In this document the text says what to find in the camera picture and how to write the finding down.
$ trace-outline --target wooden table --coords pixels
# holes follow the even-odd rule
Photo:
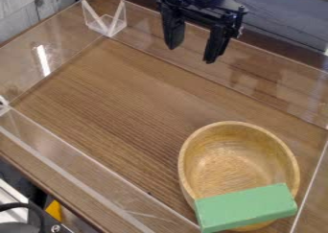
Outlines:
[[[90,3],[98,12],[107,12],[114,10],[118,0],[90,0]],[[63,12],[75,13],[75,8]],[[130,27],[116,37],[118,41],[98,39],[13,102],[15,109],[190,221],[194,212],[185,202],[177,175],[177,157],[186,138],[214,122],[236,120],[257,124],[277,134],[296,155],[301,167],[297,197],[301,203],[327,143],[327,106],[321,105],[328,98],[327,75],[237,41],[210,68],[199,60],[208,32],[191,27],[189,35],[195,37],[186,39],[173,55],[158,34],[157,16],[147,17],[150,26],[143,24],[145,31],[138,22],[142,15],[147,16],[149,12],[130,15]],[[149,44],[137,44],[145,37]],[[175,65],[153,57],[158,54]],[[0,137],[1,157],[98,229],[119,232],[125,222],[92,199],[87,190],[80,190],[8,137]],[[64,162],[66,154],[55,148],[46,149],[54,149],[56,159]],[[99,190],[106,187],[100,170],[98,173],[94,168],[88,170],[88,163],[79,160],[67,162],[71,173],[84,184]],[[328,188],[321,173],[315,181],[321,189],[313,190],[316,202],[309,200],[305,204],[304,224],[297,232],[328,232],[324,198]],[[317,200],[320,208],[313,206]],[[257,232],[286,233],[293,220],[280,220]],[[126,232],[139,231],[127,224]]]

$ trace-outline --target green sponge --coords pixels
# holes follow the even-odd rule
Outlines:
[[[297,205],[285,184],[197,199],[195,214],[202,233],[272,221],[297,212]]]

